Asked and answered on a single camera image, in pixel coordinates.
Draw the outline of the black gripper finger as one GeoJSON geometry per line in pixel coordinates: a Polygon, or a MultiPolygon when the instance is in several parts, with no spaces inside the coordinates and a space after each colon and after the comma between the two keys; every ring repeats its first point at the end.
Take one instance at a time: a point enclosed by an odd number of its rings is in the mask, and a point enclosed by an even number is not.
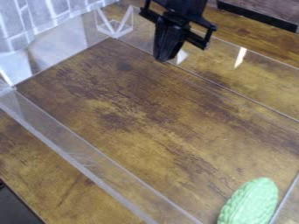
{"type": "Polygon", "coordinates": [[[166,18],[158,19],[154,34],[154,57],[159,61],[166,62],[175,58],[190,30],[188,24],[178,24],[166,18]]]}

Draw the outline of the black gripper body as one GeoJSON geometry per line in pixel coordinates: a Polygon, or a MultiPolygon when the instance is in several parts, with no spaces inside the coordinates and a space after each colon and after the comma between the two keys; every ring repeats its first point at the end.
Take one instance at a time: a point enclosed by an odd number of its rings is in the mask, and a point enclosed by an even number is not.
{"type": "Polygon", "coordinates": [[[178,24],[195,23],[207,29],[204,36],[188,31],[186,41],[206,50],[211,35],[218,26],[203,17],[208,0],[144,0],[139,15],[156,24],[159,18],[166,18],[178,24]]]}

